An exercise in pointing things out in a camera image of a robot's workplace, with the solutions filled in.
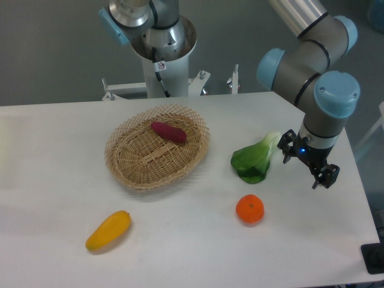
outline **robotic arm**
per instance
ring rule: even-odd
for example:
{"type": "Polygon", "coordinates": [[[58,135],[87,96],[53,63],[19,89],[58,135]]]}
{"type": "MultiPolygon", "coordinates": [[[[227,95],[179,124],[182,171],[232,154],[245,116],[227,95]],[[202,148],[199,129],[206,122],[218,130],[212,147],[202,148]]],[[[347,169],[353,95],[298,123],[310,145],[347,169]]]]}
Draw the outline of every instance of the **robotic arm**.
{"type": "Polygon", "coordinates": [[[188,95],[196,32],[179,15],[178,0],[110,0],[99,16],[109,34],[121,45],[131,42],[142,59],[149,98],[188,95]]]}
{"type": "Polygon", "coordinates": [[[318,0],[269,2],[301,41],[290,53],[270,50],[257,68],[266,88],[305,113],[298,135],[289,130],[278,148],[284,163],[297,157],[309,167],[313,188],[329,188],[340,168],[327,157],[355,109],[360,87],[351,75],[326,70],[354,45],[357,30],[343,16],[332,18],[318,0]]]}

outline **black cable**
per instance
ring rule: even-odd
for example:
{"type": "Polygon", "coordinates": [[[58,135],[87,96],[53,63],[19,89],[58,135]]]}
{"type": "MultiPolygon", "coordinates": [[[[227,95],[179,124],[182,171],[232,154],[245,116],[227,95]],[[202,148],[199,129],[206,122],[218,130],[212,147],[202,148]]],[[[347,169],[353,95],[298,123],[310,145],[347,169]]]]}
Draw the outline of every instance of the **black cable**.
{"type": "MultiPolygon", "coordinates": [[[[152,47],[152,63],[156,63],[156,48],[155,48],[155,47],[152,47]]],[[[161,84],[162,87],[163,87],[165,96],[166,96],[167,98],[172,97],[172,96],[169,94],[169,92],[168,92],[168,90],[167,90],[167,88],[166,88],[166,86],[165,86],[165,84],[164,84],[164,82],[163,82],[163,80],[162,80],[162,78],[161,78],[161,76],[160,76],[160,72],[159,72],[159,71],[156,71],[155,74],[156,74],[156,78],[157,78],[157,80],[160,82],[160,84],[161,84]]]]}

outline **cylindrical pipe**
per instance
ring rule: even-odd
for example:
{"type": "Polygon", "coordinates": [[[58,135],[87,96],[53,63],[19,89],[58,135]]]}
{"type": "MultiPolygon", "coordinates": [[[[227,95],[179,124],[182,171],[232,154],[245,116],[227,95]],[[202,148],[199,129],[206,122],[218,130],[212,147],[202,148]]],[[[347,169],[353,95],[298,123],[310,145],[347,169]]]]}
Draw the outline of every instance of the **cylindrical pipe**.
{"type": "Polygon", "coordinates": [[[296,36],[326,13],[318,0],[269,0],[269,3],[296,36]]]}

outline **orange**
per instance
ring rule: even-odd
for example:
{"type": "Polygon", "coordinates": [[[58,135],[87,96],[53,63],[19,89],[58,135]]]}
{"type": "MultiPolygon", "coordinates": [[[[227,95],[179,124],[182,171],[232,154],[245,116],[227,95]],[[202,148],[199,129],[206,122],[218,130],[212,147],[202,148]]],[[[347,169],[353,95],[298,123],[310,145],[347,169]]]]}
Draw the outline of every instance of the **orange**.
{"type": "Polygon", "coordinates": [[[264,204],[257,196],[246,195],[236,205],[236,213],[242,221],[253,224],[263,218],[264,204]]]}

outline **blue joint cap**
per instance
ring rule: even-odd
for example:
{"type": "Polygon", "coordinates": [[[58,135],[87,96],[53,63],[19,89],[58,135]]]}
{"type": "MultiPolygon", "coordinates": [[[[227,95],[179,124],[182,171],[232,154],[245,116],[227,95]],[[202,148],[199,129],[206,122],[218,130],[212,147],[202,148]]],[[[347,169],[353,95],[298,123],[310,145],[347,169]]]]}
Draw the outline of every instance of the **blue joint cap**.
{"type": "Polygon", "coordinates": [[[278,65],[285,51],[274,48],[264,55],[257,68],[256,78],[268,90],[272,90],[278,65]]]}
{"type": "Polygon", "coordinates": [[[313,95],[324,113],[333,118],[344,119],[355,110],[360,86],[348,73],[329,71],[318,78],[313,95]]]}
{"type": "Polygon", "coordinates": [[[348,48],[346,53],[355,45],[357,39],[358,39],[358,29],[356,28],[355,24],[352,22],[352,20],[348,19],[344,16],[335,16],[334,19],[339,20],[344,27],[347,30],[348,33],[348,48]]]}
{"type": "Polygon", "coordinates": [[[117,41],[120,45],[125,45],[130,42],[104,8],[98,12],[98,15],[104,28],[115,41],[117,41]]]}

